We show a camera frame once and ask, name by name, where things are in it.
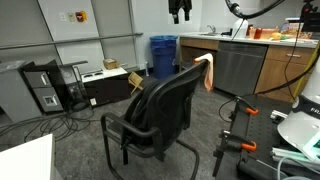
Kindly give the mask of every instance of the chair armrest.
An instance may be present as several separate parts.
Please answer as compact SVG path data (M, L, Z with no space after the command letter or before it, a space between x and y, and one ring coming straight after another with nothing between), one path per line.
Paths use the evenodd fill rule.
M122 127L126 128L130 132L132 132L140 137L151 137L155 134L160 133L160 130L158 128L152 128L150 131L143 132L143 131L137 129L136 127L132 126L132 124L128 123L127 121L119 118L118 116L116 116L112 113L103 114L101 117L101 123L103 123L103 121L105 121L106 119L119 123Z

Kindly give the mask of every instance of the metal rail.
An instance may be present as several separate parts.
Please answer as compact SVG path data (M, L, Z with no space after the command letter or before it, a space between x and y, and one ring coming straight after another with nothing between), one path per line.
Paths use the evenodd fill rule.
M74 42L93 41L93 40L101 40L101 39L113 39L113 38L129 37L129 36L141 36L141 35L143 35L143 33L119 34L119 35L113 35L113 36L102 36L102 37L92 37L92 38L61 40L61 41L52 41L52 42L44 42L44 43L30 43L30 44L0 46L0 50L18 49L18 48L27 48L27 47L36 47L36 46L46 46L46 45L55 45L55 44L66 44L66 43L74 43Z

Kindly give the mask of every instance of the light switch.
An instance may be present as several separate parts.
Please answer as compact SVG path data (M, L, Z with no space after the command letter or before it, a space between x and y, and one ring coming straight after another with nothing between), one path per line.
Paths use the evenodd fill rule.
M59 16L60 16L61 21L67 21L67 18L66 18L66 15L64 14L64 12L59 12Z
M69 21L70 22L75 22L76 21L76 18L74 16L74 13L68 13L68 18L69 18Z

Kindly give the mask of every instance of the stainless steel dishwasher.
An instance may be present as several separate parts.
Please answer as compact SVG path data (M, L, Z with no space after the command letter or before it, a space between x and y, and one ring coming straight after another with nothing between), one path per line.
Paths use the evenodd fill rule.
M267 46L220 42L215 66L215 87L234 95L254 92Z

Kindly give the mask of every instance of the wooden cabinet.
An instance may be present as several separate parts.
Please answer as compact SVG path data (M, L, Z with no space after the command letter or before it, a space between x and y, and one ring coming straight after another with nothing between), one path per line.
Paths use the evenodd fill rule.
M297 47L292 54L293 47L288 46L269 46L266 59L273 59L279 61L297 64L308 64L314 49Z
M218 51L218 48L218 40L181 37L180 70L183 61L192 62L194 58L204 55L206 53L212 53L215 57L215 52ZM262 70L260 72L255 93L269 90L271 88L286 83L284 71L291 57L292 58L288 64L288 68L286 71L288 81L297 77L305 71L305 69L307 68L307 64L310 61L311 56L314 52L314 48L297 47L294 51L294 54L292 54L292 50L292 46L270 45L268 47L268 52L266 54ZM299 81L292 84L290 86L291 92L297 95L300 94L304 86L306 85L309 77L310 74L307 74L303 78L303 81L299 87ZM288 87L267 93L266 96L287 102L292 101Z
M292 55L293 47L285 46L270 46L263 64L260 77L256 86L255 93L269 90L286 83L285 68ZM286 75L288 81L302 74L307 68L307 64L312 56L314 49L311 48L296 48L293 57L288 64ZM290 85L290 90L294 95L295 91L301 93L310 74L307 74L303 79L301 86L297 87L298 82ZM291 102L292 98L289 92L289 87L281 90L276 90L265 94L269 98Z
M194 38L180 38L180 71L185 62L192 61L204 54L211 53L215 57L219 41Z
M217 51L219 47L219 41L208 39L180 38L180 46L188 46Z

